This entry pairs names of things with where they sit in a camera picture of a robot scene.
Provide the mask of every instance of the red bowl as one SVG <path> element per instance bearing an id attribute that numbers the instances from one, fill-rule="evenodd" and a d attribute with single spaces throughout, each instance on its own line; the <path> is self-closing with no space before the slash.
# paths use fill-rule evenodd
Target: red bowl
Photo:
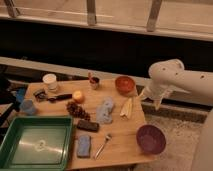
<path id="1" fill-rule="evenodd" d="M 135 81 L 128 76 L 119 76 L 115 80 L 115 87 L 119 93 L 125 95 L 135 88 Z"/>
<path id="2" fill-rule="evenodd" d="M 159 154 L 166 147 L 163 132 L 153 125 L 141 126 L 137 131 L 136 139 L 142 151 L 147 154 Z"/>

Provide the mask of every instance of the green tray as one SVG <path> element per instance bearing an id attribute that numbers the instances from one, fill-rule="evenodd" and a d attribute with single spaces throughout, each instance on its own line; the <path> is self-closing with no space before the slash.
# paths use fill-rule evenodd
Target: green tray
<path id="1" fill-rule="evenodd" d="M 72 117 L 17 117 L 0 147 L 0 170 L 65 170 Z"/>

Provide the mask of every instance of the purple bowl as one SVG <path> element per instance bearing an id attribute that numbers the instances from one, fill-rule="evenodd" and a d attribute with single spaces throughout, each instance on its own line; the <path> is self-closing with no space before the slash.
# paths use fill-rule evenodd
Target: purple bowl
<path id="1" fill-rule="evenodd" d="M 137 131 L 136 138 L 142 151 L 147 154 L 159 154 L 166 147 L 163 132 L 153 125 L 141 126 Z"/>

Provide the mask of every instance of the orange bowl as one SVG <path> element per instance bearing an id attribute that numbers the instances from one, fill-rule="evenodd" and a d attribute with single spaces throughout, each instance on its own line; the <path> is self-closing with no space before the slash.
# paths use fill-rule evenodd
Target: orange bowl
<path id="1" fill-rule="evenodd" d="M 119 76 L 115 80 L 115 87 L 122 95 L 127 95 L 135 89 L 135 81 L 128 76 Z"/>

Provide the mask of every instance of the handle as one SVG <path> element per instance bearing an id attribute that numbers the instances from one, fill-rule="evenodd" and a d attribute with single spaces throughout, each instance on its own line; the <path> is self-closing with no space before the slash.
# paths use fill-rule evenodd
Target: handle
<path id="1" fill-rule="evenodd" d="M 62 94 L 62 95 L 56 96 L 56 100 L 65 100 L 70 98 L 72 98 L 72 94 Z"/>
<path id="2" fill-rule="evenodd" d="M 107 141 L 104 142 L 104 144 L 98 149 L 98 151 L 96 152 L 94 159 L 97 159 L 97 157 L 99 156 L 99 154 L 102 152 L 102 150 L 104 149 L 105 145 L 106 145 Z"/>

